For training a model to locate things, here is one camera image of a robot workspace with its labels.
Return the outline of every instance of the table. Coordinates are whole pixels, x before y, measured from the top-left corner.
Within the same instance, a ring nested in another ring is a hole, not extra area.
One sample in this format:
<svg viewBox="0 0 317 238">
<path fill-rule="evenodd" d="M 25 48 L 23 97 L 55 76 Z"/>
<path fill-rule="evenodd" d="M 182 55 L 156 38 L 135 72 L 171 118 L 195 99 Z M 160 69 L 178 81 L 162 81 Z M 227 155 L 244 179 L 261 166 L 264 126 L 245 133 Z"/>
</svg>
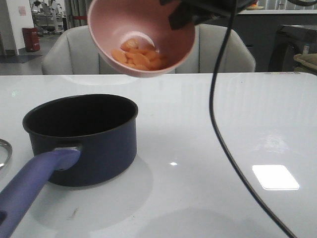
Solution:
<svg viewBox="0 0 317 238">
<path fill-rule="evenodd" d="M 90 187 L 47 183 L 13 238 L 285 238 L 223 153 L 211 126 L 211 74 L 0 76 L 0 138 L 13 147 L 2 189 L 32 157 L 24 115 L 65 96 L 116 94 L 139 107 L 137 157 Z M 317 78 L 223 73 L 215 116 L 240 169 L 299 237 L 316 234 Z M 253 165 L 284 165 L 297 190 L 265 190 Z"/>
</svg>

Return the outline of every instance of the floor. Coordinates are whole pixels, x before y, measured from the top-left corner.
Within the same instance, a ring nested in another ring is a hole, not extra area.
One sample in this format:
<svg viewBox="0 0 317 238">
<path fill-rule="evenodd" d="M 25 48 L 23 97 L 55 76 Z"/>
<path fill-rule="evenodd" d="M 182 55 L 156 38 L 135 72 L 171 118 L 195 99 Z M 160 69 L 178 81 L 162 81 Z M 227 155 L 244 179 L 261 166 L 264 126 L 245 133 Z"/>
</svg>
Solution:
<svg viewBox="0 0 317 238">
<path fill-rule="evenodd" d="M 0 63 L 0 75 L 36 75 L 42 74 L 41 64 L 43 57 L 49 52 L 56 40 L 60 37 L 59 34 L 49 34 L 39 37 L 40 50 L 36 52 L 22 52 L 20 55 L 38 57 L 31 59 L 25 63 Z"/>
</svg>

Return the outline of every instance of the metal ring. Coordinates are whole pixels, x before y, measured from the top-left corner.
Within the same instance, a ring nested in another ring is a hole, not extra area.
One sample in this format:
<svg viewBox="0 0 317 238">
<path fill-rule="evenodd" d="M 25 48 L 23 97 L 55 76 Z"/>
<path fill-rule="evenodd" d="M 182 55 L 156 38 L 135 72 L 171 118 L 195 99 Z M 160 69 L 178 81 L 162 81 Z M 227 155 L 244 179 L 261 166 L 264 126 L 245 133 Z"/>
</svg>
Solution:
<svg viewBox="0 0 317 238">
<path fill-rule="evenodd" d="M 7 162 L 9 161 L 9 159 L 11 158 L 12 146 L 11 146 L 11 144 L 9 142 L 0 139 L 0 147 L 4 148 L 7 151 L 7 153 L 8 153 L 5 161 L 0 164 L 0 170 L 2 170 L 6 166 Z"/>
</svg>

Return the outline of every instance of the chair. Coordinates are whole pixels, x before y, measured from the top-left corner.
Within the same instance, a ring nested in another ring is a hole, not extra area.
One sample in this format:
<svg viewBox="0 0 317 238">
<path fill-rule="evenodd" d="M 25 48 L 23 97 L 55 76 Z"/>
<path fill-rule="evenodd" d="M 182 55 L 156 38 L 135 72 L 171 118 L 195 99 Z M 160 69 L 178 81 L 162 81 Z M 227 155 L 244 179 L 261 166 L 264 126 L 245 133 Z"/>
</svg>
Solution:
<svg viewBox="0 0 317 238">
<path fill-rule="evenodd" d="M 196 40 L 188 59 L 171 73 L 213 72 L 226 28 L 196 26 Z M 229 38 L 219 72 L 254 72 L 255 60 L 235 31 Z M 99 55 L 88 26 L 65 31 L 42 63 L 43 74 L 118 74 Z"/>
</svg>

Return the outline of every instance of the red trash can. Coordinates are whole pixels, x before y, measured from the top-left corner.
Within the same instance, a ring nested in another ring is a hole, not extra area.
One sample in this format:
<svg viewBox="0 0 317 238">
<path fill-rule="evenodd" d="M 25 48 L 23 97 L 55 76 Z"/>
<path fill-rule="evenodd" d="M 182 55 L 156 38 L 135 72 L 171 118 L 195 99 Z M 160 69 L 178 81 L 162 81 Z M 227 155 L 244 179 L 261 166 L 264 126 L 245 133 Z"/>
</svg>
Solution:
<svg viewBox="0 0 317 238">
<path fill-rule="evenodd" d="M 36 27 L 22 28 L 23 38 L 25 43 L 25 50 L 27 52 L 34 52 L 40 50 L 40 42 Z"/>
</svg>

